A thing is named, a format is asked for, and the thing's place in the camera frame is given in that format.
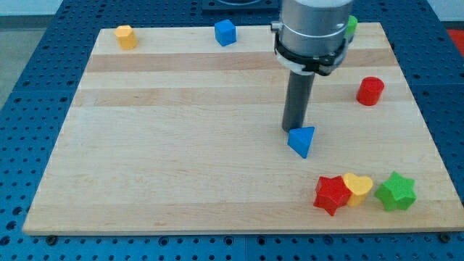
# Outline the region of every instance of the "green block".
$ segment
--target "green block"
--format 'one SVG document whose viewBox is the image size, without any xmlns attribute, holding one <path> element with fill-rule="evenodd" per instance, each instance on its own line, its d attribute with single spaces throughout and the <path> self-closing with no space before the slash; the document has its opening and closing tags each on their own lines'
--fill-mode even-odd
<svg viewBox="0 0 464 261">
<path fill-rule="evenodd" d="M 345 31 L 345 38 L 349 38 L 350 35 L 355 34 L 357 27 L 357 18 L 350 15 L 348 19 L 347 30 Z"/>
<path fill-rule="evenodd" d="M 404 178 L 394 171 L 390 178 L 378 188 L 376 198 L 384 203 L 386 211 L 407 210 L 416 200 L 414 180 Z"/>
</svg>

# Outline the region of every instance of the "yellow heart block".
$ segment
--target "yellow heart block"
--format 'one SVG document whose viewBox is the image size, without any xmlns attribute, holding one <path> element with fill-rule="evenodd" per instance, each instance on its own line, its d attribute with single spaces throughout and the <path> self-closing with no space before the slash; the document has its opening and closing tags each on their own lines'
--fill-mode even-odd
<svg viewBox="0 0 464 261">
<path fill-rule="evenodd" d="M 374 182 L 367 176 L 357 176 L 353 173 L 343 175 L 345 186 L 352 192 L 347 205 L 350 207 L 361 204 L 369 191 L 372 189 Z"/>
</svg>

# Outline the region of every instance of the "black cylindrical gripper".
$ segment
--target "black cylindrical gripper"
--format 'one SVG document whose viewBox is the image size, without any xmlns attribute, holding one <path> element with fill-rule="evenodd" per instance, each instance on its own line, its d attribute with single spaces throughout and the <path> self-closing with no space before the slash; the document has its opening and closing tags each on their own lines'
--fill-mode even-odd
<svg viewBox="0 0 464 261">
<path fill-rule="evenodd" d="M 283 109 L 282 128 L 289 132 L 294 128 L 301 128 L 305 120 L 307 103 L 310 99 L 312 82 L 315 74 L 299 75 L 290 72 L 289 87 Z"/>
</svg>

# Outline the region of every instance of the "wooden board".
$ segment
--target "wooden board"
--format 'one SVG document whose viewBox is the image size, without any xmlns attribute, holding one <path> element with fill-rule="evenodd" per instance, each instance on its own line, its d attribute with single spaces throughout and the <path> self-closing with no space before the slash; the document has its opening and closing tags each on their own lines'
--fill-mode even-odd
<svg viewBox="0 0 464 261">
<path fill-rule="evenodd" d="M 378 233 L 464 228 L 464 211 L 389 42 L 359 24 L 343 65 L 316 77 L 302 159 L 281 130 L 289 71 L 269 27 L 136 29 L 121 51 L 102 30 L 24 231 L 32 235 Z M 380 77 L 381 102 L 355 100 Z M 390 173 L 416 180 L 408 211 L 373 192 Z M 334 217 L 313 207 L 320 175 L 369 175 L 373 191 Z"/>
</svg>

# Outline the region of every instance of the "yellow block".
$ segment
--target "yellow block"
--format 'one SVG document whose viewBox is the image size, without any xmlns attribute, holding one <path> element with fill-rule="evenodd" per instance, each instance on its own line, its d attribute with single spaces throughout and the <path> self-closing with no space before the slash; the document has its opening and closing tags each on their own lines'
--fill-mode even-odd
<svg viewBox="0 0 464 261">
<path fill-rule="evenodd" d="M 120 25 L 115 30 L 115 36 L 122 50 L 134 49 L 137 44 L 136 34 L 130 25 Z"/>
<path fill-rule="evenodd" d="M 373 187 L 372 179 L 367 176 L 360 177 L 353 173 L 343 175 L 343 182 L 345 182 L 345 186 L 352 192 L 347 202 L 347 205 L 350 207 L 361 204 Z"/>
</svg>

